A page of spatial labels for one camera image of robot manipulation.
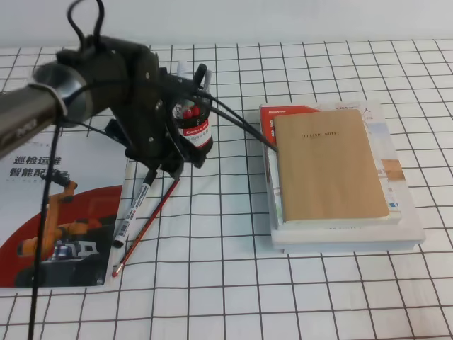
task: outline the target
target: book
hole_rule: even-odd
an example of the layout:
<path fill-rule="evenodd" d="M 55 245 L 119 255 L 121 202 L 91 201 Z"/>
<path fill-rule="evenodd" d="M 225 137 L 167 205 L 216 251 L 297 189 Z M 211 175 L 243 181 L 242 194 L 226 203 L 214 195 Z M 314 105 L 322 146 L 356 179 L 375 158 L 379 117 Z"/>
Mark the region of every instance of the book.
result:
<path fill-rule="evenodd" d="M 385 172 L 383 161 L 395 160 L 396 153 L 390 140 L 390 135 L 386 127 L 386 123 L 382 115 L 379 114 L 379 104 L 376 102 L 352 102 L 352 103 L 314 103 L 310 106 L 302 106 L 297 104 L 289 104 L 287 106 L 261 106 L 260 107 L 260 123 L 263 134 L 272 143 L 276 142 L 275 139 L 275 126 L 274 118 L 279 115 L 294 115 L 301 113 L 313 113 L 322 110 L 346 109 L 355 108 L 362 114 L 362 121 L 367 131 L 369 145 L 372 149 L 374 163 L 381 182 L 382 190 L 389 208 L 390 215 L 388 218 L 380 218 L 378 225 L 394 225 L 401 219 L 401 212 L 396 202 L 393 193 L 392 184 L 389 181 L 387 173 Z M 268 200 L 269 209 L 275 211 L 277 218 L 277 228 L 286 230 L 297 230 L 302 224 L 298 222 L 284 222 L 282 213 L 282 198 L 280 192 L 280 180 L 278 176 L 277 154 L 271 149 L 265 148 L 265 173 L 267 185 L 271 188 L 268 192 L 272 193 L 272 198 Z M 332 225 L 325 225 L 322 223 L 312 222 L 312 227 L 327 227 L 332 228 Z M 355 227 L 355 223 L 351 220 L 348 223 L 337 223 L 335 227 Z"/>
<path fill-rule="evenodd" d="M 274 119 L 285 222 L 388 217 L 359 110 Z"/>
<path fill-rule="evenodd" d="M 0 160 L 0 287 L 32 284 L 41 176 L 52 137 L 42 132 Z M 104 284 L 125 166 L 124 147 L 109 138 L 62 133 L 47 208 L 41 287 Z"/>
<path fill-rule="evenodd" d="M 282 220 L 280 182 L 278 176 L 275 176 L 278 174 L 277 155 L 274 151 L 265 148 L 270 233 L 274 248 L 285 253 L 412 249 L 416 244 L 423 242 L 425 235 L 378 102 L 313 103 L 305 106 L 265 105 L 260 108 L 261 127 L 265 136 L 271 142 L 275 142 L 274 116 L 341 109 L 358 109 L 362 114 L 379 180 L 389 206 L 390 218 L 370 226 L 350 224 L 303 229 L 288 226 L 290 224 Z"/>

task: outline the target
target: brown notebook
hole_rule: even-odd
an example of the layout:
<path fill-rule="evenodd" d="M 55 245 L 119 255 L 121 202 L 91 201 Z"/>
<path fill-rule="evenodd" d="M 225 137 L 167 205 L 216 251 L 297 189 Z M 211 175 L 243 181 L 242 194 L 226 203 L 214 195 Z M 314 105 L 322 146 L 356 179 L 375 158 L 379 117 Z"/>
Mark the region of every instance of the brown notebook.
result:
<path fill-rule="evenodd" d="M 285 222 L 389 215 L 358 110 L 274 118 Z"/>

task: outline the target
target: table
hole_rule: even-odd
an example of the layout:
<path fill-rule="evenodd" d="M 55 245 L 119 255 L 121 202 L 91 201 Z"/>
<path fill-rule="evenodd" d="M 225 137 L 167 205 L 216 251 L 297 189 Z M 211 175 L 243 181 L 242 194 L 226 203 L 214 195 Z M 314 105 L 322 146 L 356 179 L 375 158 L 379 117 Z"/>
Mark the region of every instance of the table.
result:
<path fill-rule="evenodd" d="M 61 47 L 0 49 L 0 89 Z M 453 40 L 151 46 L 204 62 L 212 93 L 259 127 L 262 103 L 372 100 L 382 109 L 426 242 L 413 251 L 272 249 L 261 145 L 210 118 L 214 146 L 181 182 L 121 277 L 43 289 L 36 339 L 452 339 Z M 93 119 L 104 127 L 106 118 Z M 123 208 L 146 169 L 129 164 Z M 159 178 L 158 201 L 169 178 Z M 0 337 L 26 339 L 29 290 L 0 290 Z"/>

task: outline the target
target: stack of books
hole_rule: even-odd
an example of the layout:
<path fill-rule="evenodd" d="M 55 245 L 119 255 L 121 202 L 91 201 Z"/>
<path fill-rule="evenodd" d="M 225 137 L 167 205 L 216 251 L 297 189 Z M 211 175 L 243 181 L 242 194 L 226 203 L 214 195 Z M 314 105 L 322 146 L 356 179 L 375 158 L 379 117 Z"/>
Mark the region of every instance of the stack of books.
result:
<path fill-rule="evenodd" d="M 423 228 L 377 102 L 261 106 L 273 245 L 412 249 Z"/>

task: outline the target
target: black cable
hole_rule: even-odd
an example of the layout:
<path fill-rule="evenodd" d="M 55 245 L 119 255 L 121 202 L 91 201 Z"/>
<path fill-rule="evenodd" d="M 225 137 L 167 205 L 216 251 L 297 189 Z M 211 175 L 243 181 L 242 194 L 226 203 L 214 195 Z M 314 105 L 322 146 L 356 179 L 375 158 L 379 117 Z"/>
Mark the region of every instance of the black cable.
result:
<path fill-rule="evenodd" d="M 236 112 L 234 112 L 234 110 L 232 110 L 230 107 L 228 107 L 225 103 L 221 102 L 218 98 L 214 97 L 213 95 L 211 95 L 210 93 L 207 93 L 207 92 L 204 92 L 204 91 L 198 91 L 197 93 L 197 96 L 199 97 L 203 97 L 203 98 L 207 98 L 209 99 L 210 101 L 215 101 L 217 104 L 219 104 L 220 106 L 222 106 L 225 110 L 227 110 L 228 112 L 230 112 L 234 117 L 236 117 L 238 120 L 240 120 L 245 126 L 249 126 L 250 129 L 253 129 L 255 130 L 256 132 L 259 132 L 257 131 L 247 120 L 245 120 L 245 118 L 242 118 L 240 115 L 238 115 Z"/>
<path fill-rule="evenodd" d="M 64 121 L 64 122 L 67 122 L 67 123 L 71 123 L 71 124 L 81 125 L 81 126 L 87 128 L 87 129 L 89 129 L 89 130 L 92 130 L 92 131 L 94 131 L 94 132 L 100 133 L 101 135 L 104 135 L 104 136 L 106 136 L 106 137 L 109 137 L 111 140 L 114 140 L 114 141 L 118 142 L 118 141 L 117 141 L 115 138 L 113 138 L 112 136 L 107 135 L 107 133 L 105 133 L 104 131 L 99 130 L 99 129 L 96 129 L 96 128 L 92 127 L 91 125 L 85 124 L 85 123 L 83 123 L 83 122 L 77 122 L 77 121 L 75 121 L 75 120 L 71 120 L 71 119 L 68 119 L 68 118 L 66 118 L 66 117 L 63 118 L 63 121 Z"/>
<path fill-rule="evenodd" d="M 130 82 L 125 81 L 125 80 L 107 80 L 107 81 L 98 81 L 96 83 L 87 84 L 87 85 L 82 86 L 81 88 L 77 89 L 72 95 L 70 95 L 68 98 L 66 98 L 66 100 L 64 102 L 66 103 L 67 106 L 69 106 L 75 100 L 75 98 L 77 96 L 79 96 L 80 94 L 82 94 L 85 91 L 88 91 L 88 90 L 94 89 L 94 88 L 98 88 L 98 87 L 121 85 L 121 84 L 130 84 Z M 189 94 L 183 93 L 182 91 L 170 89 L 162 84 L 156 83 L 155 81 L 133 81 L 132 84 L 138 85 L 138 86 L 143 86 L 143 87 L 158 88 L 158 89 L 161 89 L 162 91 L 169 92 L 169 93 L 175 94 L 177 96 L 180 96 L 181 98 L 192 101 L 193 103 L 196 103 L 197 105 L 202 106 L 203 108 L 206 108 L 206 109 L 216 113 L 223 119 L 226 119 L 229 122 L 237 125 L 242 130 L 245 130 L 250 135 L 254 136 L 257 140 L 262 142 L 264 145 L 266 145 L 267 147 L 269 147 L 272 150 L 274 150 L 275 152 L 277 152 L 277 147 L 275 145 L 271 144 L 261 133 L 259 133 L 253 126 L 251 126 L 248 122 L 246 122 L 237 113 L 234 113 L 235 117 L 239 117 L 239 120 L 244 121 L 245 123 L 242 123 L 241 121 L 237 121 L 236 119 L 233 119 L 232 117 L 227 115 L 225 112 L 222 112 L 218 108 L 212 107 L 211 105 L 205 103 L 203 100 L 201 100 L 199 98 L 196 98 Z M 222 105 L 222 106 L 224 106 L 224 108 L 227 109 L 229 112 L 230 111 L 234 112 L 230 108 L 225 107 L 225 105 Z"/>
<path fill-rule="evenodd" d="M 74 22 L 74 19 L 72 18 L 72 12 L 76 8 L 77 5 L 79 5 L 83 0 L 76 0 L 74 1 L 71 6 L 69 6 L 68 11 L 67 11 L 67 18 L 69 21 L 69 25 L 74 29 L 76 32 L 77 36 L 79 37 L 80 41 L 80 50 L 83 51 L 86 48 L 86 39 L 84 37 L 84 34 L 82 33 L 81 29 L 78 27 L 78 25 Z M 105 9 L 104 9 L 104 3 L 102 0 L 96 0 L 96 3 L 98 4 L 99 8 L 99 13 L 98 13 L 98 18 L 96 19 L 96 24 L 94 25 L 94 30 L 93 30 L 93 40 L 94 40 L 94 45 L 98 47 L 101 43 L 101 28 L 104 22 L 104 16 L 105 16 Z"/>
<path fill-rule="evenodd" d="M 68 11 L 66 12 L 66 17 L 68 18 L 69 25 L 74 29 L 74 31 L 77 34 L 77 37 L 79 37 L 79 42 L 80 42 L 80 51 L 85 50 L 86 47 L 86 41 L 85 41 L 85 36 L 82 33 L 82 30 L 78 27 L 78 25 L 74 22 L 74 19 L 72 18 L 72 11 L 74 8 L 80 4 L 83 0 L 76 0 L 74 1 L 71 6 L 69 6 Z"/>
<path fill-rule="evenodd" d="M 33 340 L 35 331 L 36 304 L 38 301 L 38 287 L 40 285 L 40 262 L 42 254 L 42 239 L 44 237 L 44 227 L 47 215 L 47 202 L 49 200 L 50 184 L 52 183 L 52 173 L 54 170 L 54 158 L 57 152 L 58 136 L 60 131 L 59 118 L 55 122 L 54 137 L 50 147 L 49 165 L 45 175 L 44 191 L 42 192 L 40 224 L 38 227 L 38 243 L 36 244 L 35 260 L 33 262 L 33 284 L 31 293 L 30 321 L 28 323 L 28 340 Z"/>
<path fill-rule="evenodd" d="M 94 89 L 97 87 L 103 87 L 103 86 L 111 86 L 111 85 L 118 85 L 118 84 L 128 84 L 128 81 L 125 80 L 111 80 L 111 81 L 99 81 L 96 83 L 88 84 L 85 86 L 82 86 L 80 89 L 76 90 L 72 95 L 70 95 L 66 100 L 65 103 L 67 106 L 71 105 L 71 103 L 76 99 L 77 96 L 82 94 L 85 91 L 88 91 L 90 89 Z M 228 112 L 230 112 L 234 117 L 238 118 L 239 121 L 233 119 L 232 117 L 228 116 L 225 112 L 222 112 L 218 108 L 214 108 L 211 105 L 207 104 L 203 100 L 193 97 L 191 95 L 188 95 L 186 93 L 183 93 L 182 91 L 177 91 L 175 89 L 169 89 L 162 84 L 158 84 L 156 82 L 152 81 L 134 81 L 132 82 L 135 85 L 138 86 L 149 86 L 149 87 L 154 87 L 154 88 L 159 88 L 163 91 L 170 92 L 172 94 L 176 94 L 177 96 L 180 96 L 181 98 L 187 99 L 189 101 L 192 101 L 193 103 L 196 103 L 199 106 L 202 106 L 211 112 L 216 113 L 217 115 L 223 117 L 224 119 L 228 120 L 229 122 L 237 125 L 241 129 L 245 130 L 246 132 L 250 133 L 252 136 L 254 136 L 257 140 L 265 144 L 267 147 L 271 148 L 272 150 L 277 152 L 277 148 L 270 144 L 269 141 L 262 135 L 260 134 L 253 126 L 251 126 L 246 120 L 244 120 L 241 116 L 239 116 L 237 113 L 235 113 L 232 109 L 230 109 L 228 106 L 223 104 L 220 100 L 216 99 L 215 97 L 211 96 L 208 93 L 200 93 L 200 96 L 203 96 L 205 98 L 209 98 L 213 101 L 216 101 L 219 105 L 223 106 Z M 92 131 L 98 132 L 102 135 L 105 135 L 112 140 L 115 140 L 111 136 L 107 135 L 105 132 L 102 130 L 96 129 L 90 125 L 87 125 L 85 123 L 81 122 L 76 122 L 67 118 L 64 118 L 68 123 L 73 123 L 73 124 L 79 124 L 82 125 Z M 35 252 L 35 260 L 34 260 L 34 271 L 33 271 L 33 286 L 32 286 L 32 298 L 31 298 L 31 309 L 30 309 L 30 322 L 28 324 L 28 340 L 33 340 L 33 333 L 34 333 L 34 328 L 35 328 L 35 315 L 36 315 L 36 304 L 38 300 L 38 287 L 39 287 L 39 280 L 40 280 L 40 260 L 41 260 L 41 254 L 42 254 L 42 238 L 44 236 L 44 228 L 45 228 L 45 220 L 46 220 L 46 213 L 47 213 L 47 201 L 49 198 L 49 191 L 50 191 L 50 184 L 51 184 L 51 178 L 52 178 L 52 172 L 53 172 L 53 165 L 54 165 L 54 158 L 55 154 L 57 151 L 57 143 L 58 143 L 58 137 L 59 137 L 59 131 L 60 131 L 60 123 L 61 120 L 58 118 L 57 121 L 55 122 L 55 132 L 54 132 L 54 137 L 52 139 L 52 146 L 50 149 L 50 159 L 49 159 L 49 166 L 47 168 L 47 174 L 45 177 L 45 185 L 44 185 L 44 191 L 43 191 L 43 196 L 42 196 L 42 203 L 41 203 L 41 213 L 40 213 L 40 224 L 39 224 L 39 229 L 38 229 L 38 244 L 36 246 L 36 252 Z"/>
<path fill-rule="evenodd" d="M 104 22 L 105 10 L 104 10 L 104 3 L 101 0 L 96 0 L 98 3 L 99 14 L 98 18 L 96 19 L 96 24 L 93 30 L 93 38 L 94 38 L 94 45 L 98 47 L 101 44 L 101 28 Z"/>

